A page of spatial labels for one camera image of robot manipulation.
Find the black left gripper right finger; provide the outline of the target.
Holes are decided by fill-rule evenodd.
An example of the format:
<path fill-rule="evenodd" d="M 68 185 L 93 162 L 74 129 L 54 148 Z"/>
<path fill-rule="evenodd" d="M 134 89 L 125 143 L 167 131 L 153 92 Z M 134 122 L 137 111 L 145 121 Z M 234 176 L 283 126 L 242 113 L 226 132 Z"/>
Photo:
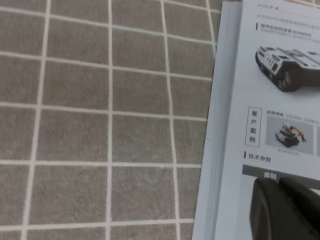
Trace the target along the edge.
<path fill-rule="evenodd" d="M 282 177 L 278 182 L 286 193 L 301 225 L 308 231 L 308 239 L 320 239 L 320 196 L 308 187 L 289 177 Z"/>

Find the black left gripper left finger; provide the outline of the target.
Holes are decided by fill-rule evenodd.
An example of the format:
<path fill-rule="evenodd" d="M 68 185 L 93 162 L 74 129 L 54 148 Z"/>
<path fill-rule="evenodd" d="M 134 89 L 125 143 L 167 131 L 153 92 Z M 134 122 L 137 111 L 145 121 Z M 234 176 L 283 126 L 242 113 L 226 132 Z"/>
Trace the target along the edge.
<path fill-rule="evenodd" d="M 308 240 L 308 230 L 301 225 L 279 181 L 254 181 L 249 222 L 254 240 Z"/>

